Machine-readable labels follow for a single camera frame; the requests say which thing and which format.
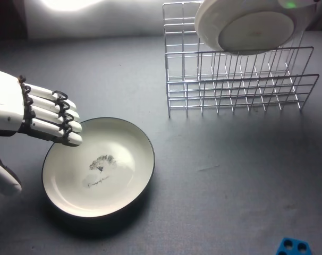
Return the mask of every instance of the blue dice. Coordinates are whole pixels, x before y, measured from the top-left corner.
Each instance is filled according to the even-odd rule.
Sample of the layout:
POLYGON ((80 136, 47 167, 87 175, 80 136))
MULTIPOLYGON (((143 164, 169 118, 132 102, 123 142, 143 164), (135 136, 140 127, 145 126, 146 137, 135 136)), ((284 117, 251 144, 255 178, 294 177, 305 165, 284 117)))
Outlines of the blue dice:
POLYGON ((311 255, 311 250, 307 242, 285 237, 276 255, 311 255))

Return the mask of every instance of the gray tablecloth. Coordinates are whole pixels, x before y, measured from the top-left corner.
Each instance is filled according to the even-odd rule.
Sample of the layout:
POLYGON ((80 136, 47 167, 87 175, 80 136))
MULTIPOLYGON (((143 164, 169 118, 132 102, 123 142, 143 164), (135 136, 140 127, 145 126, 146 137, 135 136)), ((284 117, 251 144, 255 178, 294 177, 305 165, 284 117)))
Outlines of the gray tablecloth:
POLYGON ((0 195, 0 254, 275 254, 285 236, 322 255, 322 32, 308 32, 319 73, 303 114, 172 112, 162 37, 0 42, 0 70, 66 92, 82 120, 112 116, 143 129, 156 154, 144 206, 115 234, 86 238, 48 217, 41 167, 50 142, 0 138, 23 183, 0 195))

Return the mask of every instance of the table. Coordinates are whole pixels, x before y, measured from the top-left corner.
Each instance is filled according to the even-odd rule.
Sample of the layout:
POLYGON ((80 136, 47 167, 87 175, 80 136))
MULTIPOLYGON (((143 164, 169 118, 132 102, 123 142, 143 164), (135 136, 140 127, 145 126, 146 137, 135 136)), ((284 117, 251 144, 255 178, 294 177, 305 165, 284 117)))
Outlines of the table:
POLYGON ((283 237, 322 255, 322 32, 307 73, 320 79, 295 106, 167 115, 162 37, 0 42, 0 70, 66 92, 82 120, 128 120, 151 139, 156 167, 143 208, 120 231, 89 238, 47 216, 41 168, 51 142, 0 138, 22 181, 0 195, 2 254, 275 254, 283 237))

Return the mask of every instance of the metal wire rack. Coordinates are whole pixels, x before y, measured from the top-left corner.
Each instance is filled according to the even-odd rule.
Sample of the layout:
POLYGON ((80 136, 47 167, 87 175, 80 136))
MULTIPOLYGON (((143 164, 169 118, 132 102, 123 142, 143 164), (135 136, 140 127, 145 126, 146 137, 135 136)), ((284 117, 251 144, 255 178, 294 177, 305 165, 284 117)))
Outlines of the metal wire rack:
POLYGON ((305 74, 313 47, 300 47, 302 36, 254 55, 212 51, 200 41, 194 17, 203 1, 163 5, 166 90, 171 109, 215 109, 288 104, 302 110, 319 78, 305 74))

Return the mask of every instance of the white plate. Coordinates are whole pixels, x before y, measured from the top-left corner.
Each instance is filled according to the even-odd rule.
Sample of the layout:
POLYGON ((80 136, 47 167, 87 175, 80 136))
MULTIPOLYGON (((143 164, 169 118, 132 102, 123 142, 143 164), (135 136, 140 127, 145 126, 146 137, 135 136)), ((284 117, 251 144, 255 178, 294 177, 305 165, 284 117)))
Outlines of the white plate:
POLYGON ((52 145, 43 186, 51 202, 70 215, 109 215, 145 189, 154 171, 154 150, 148 137, 124 120, 96 118, 82 128, 82 145, 52 145))
POLYGON ((214 50, 250 50, 241 52, 250 55, 300 35, 314 13, 314 5, 286 9, 277 0, 205 0, 197 11, 195 30, 214 50))

